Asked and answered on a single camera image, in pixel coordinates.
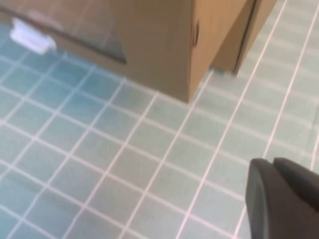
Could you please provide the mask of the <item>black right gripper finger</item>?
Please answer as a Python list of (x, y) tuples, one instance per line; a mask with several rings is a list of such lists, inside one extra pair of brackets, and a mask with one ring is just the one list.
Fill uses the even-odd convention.
[(245, 202), (253, 239), (319, 237), (319, 176), (289, 159), (252, 159)]

